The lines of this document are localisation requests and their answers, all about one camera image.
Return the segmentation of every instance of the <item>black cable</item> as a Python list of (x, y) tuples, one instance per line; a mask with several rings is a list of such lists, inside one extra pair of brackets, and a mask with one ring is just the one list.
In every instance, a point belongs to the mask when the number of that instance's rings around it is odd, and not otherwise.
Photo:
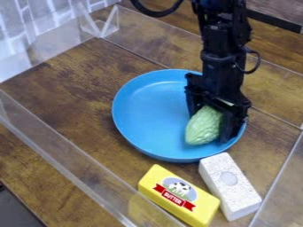
[(135, 6), (135, 8), (146, 15), (149, 15), (150, 17), (154, 18), (162, 18), (166, 17), (167, 15), (170, 15), (171, 13), (174, 13), (181, 4), (183, 3), (183, 0), (177, 0), (177, 3), (173, 5), (173, 7), (165, 11), (151, 11), (142, 3), (141, 0), (131, 0), (133, 5)]
[(237, 68), (241, 70), (242, 73), (245, 73), (245, 74), (253, 74), (253, 73), (258, 70), (258, 68), (259, 68), (259, 66), (261, 66), (261, 54), (259, 54), (257, 51), (253, 51), (253, 50), (251, 50), (249, 47), (246, 47), (246, 46), (242, 46), (241, 49), (242, 49), (246, 53), (253, 53), (253, 54), (257, 55), (257, 65), (255, 65), (255, 67), (254, 67), (251, 70), (247, 70), (247, 71), (237, 64), (237, 62), (235, 62), (235, 66), (237, 66)]

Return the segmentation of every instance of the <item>blue bowl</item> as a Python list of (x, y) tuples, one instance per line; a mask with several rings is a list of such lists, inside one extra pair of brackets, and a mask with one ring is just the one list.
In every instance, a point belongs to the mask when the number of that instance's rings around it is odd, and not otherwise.
[(229, 149), (243, 136), (227, 143), (218, 140), (207, 145), (185, 143), (185, 129), (190, 120), (183, 69), (153, 71), (138, 76), (122, 88), (114, 99), (113, 118), (117, 127), (138, 150), (153, 158), (170, 162), (198, 162)]

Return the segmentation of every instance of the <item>red label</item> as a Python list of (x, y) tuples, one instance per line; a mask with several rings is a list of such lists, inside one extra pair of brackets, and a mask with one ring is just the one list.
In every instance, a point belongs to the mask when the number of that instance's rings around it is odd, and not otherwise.
[(179, 207), (185, 207), (189, 210), (194, 211), (195, 205), (187, 200), (183, 200), (178, 196), (175, 196), (171, 192), (167, 191), (167, 189), (162, 185), (157, 184), (154, 190), (159, 192), (162, 196), (174, 204), (177, 204)]

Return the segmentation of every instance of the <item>wooden table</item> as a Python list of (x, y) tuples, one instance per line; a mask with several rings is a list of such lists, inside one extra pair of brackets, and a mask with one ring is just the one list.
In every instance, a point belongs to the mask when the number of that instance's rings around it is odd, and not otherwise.
[[(154, 1), (154, 6), (165, 6), (163, 1)], [(198, 33), (189, 4), (163, 20)], [(254, 20), (251, 24), (255, 39), (250, 46), (266, 60), (303, 73), (302, 35)], [(0, 89), (134, 187), (153, 164), (159, 163), (207, 190), (198, 164), (165, 163), (137, 152), (111, 119), (111, 102), (122, 85), (137, 75), (161, 68), (94, 38), (4, 82)], [(289, 86), (302, 94), (303, 88), (295, 82)], [(302, 108), (298, 106), (294, 117), (302, 116)], [(265, 197), (301, 130), (257, 110), (250, 115), (246, 135), (230, 153)], [(0, 179), (47, 226), (121, 226), (4, 127), (0, 127)], [(247, 226), (251, 218), (253, 215), (229, 223), (219, 212), (214, 226)]]

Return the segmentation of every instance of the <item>transparent plastic panel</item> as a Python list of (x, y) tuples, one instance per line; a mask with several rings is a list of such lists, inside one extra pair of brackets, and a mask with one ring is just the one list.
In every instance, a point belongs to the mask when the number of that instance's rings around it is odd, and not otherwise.
[(2, 90), (0, 123), (126, 226), (183, 226)]
[(98, 35), (94, 10), (119, 0), (34, 0), (0, 4), (0, 82)]
[[(202, 38), (141, 13), (115, 5), (113, 11), (119, 17), (119, 30), (103, 38), (153, 62), (169, 68), (185, 68), (202, 71)], [(247, 56), (247, 69), (257, 63)], [(290, 124), (301, 127), (303, 120), (303, 75), (263, 60), (257, 72), (246, 77), (243, 92), (254, 103), (254, 108), (274, 115)]]
[(250, 227), (303, 226), (303, 134)]

